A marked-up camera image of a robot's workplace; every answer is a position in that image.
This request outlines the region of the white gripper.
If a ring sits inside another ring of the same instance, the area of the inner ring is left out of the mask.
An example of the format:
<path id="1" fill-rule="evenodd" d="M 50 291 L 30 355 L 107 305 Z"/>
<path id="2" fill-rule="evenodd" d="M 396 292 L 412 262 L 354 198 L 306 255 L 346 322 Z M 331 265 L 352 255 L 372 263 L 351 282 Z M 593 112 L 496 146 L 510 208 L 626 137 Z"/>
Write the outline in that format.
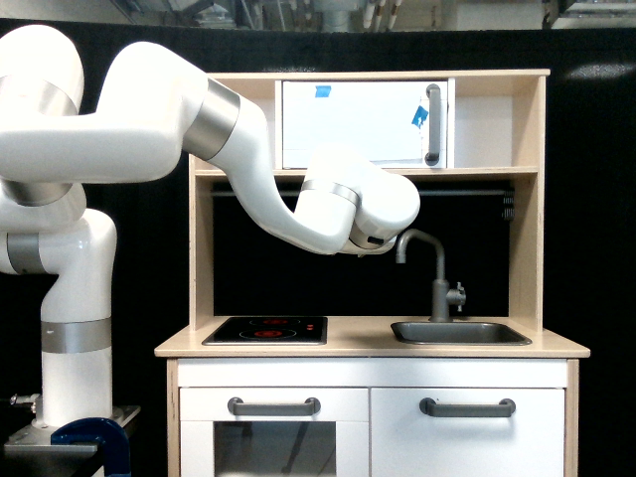
<path id="1" fill-rule="evenodd" d="M 350 239 L 346 243 L 346 254 L 352 254 L 357 256 L 362 255 L 374 255 L 374 254 L 383 254 L 391 251 L 397 242 L 397 238 L 393 237 L 389 241 L 385 242 L 383 245 L 373 246 L 372 248 L 363 248 L 356 244 L 354 244 Z"/>

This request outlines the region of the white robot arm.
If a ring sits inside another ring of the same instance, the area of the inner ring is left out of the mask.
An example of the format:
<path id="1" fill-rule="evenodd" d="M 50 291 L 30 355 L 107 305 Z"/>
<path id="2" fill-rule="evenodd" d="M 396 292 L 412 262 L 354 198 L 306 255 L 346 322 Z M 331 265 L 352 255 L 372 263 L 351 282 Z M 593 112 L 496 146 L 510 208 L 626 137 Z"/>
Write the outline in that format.
<path id="1" fill-rule="evenodd" d="M 41 426 L 113 412 L 116 230 L 87 206 L 86 184 L 153 181 L 190 153 L 226 174 L 258 226 L 320 254 L 387 251 L 418 213 L 411 181 L 342 146 L 314 154 L 289 209 L 262 110 L 160 45 L 125 47 L 91 114 L 80 113 L 83 81 L 60 31 L 27 25 L 2 37 L 1 269 L 56 279 L 41 308 Z"/>

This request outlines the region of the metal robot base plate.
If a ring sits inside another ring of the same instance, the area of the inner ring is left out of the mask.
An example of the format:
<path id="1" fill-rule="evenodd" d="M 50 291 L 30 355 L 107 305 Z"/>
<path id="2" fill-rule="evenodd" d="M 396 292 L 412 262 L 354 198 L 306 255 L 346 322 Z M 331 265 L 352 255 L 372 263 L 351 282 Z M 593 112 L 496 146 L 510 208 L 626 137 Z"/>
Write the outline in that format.
<path id="1" fill-rule="evenodd" d="M 139 405 L 122 405 L 113 409 L 110 417 L 119 424 L 127 437 L 131 437 L 138 426 Z M 7 454 L 21 454 L 28 452 L 69 452 L 82 453 L 95 450 L 95 444 L 52 444 L 51 437 L 58 430 L 42 421 L 34 419 L 30 424 L 12 434 L 4 444 Z"/>

